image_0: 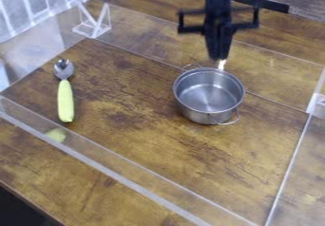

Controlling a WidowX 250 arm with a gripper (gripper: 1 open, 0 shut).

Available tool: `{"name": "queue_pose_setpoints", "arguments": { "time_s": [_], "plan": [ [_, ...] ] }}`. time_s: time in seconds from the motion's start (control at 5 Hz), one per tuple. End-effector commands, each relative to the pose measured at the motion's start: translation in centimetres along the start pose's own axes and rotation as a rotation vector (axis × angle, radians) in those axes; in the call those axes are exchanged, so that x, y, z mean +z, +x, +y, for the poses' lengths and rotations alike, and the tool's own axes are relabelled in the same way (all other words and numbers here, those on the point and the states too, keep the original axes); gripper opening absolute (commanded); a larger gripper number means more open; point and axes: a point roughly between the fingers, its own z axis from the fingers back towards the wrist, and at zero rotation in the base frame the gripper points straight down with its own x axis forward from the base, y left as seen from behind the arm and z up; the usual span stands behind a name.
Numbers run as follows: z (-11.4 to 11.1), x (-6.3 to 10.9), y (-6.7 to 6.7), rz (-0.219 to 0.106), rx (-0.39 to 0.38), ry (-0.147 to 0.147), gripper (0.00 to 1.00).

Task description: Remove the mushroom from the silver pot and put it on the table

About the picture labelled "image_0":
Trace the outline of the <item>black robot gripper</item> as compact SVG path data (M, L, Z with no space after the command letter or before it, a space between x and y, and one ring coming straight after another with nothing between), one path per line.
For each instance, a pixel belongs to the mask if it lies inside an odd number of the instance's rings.
M250 29L260 27L260 6L254 5L253 8L253 21L246 23L233 23L233 7L232 0L205 0L205 7L202 9L181 9L178 11L178 32L180 33L197 33L200 32L206 36L206 46L209 56L213 60L218 58L226 60L233 43L233 36L225 35L221 39L221 55L218 49L218 38L213 36L216 30L229 28L230 33L234 34L238 29ZM204 24L188 26L186 16L204 15Z

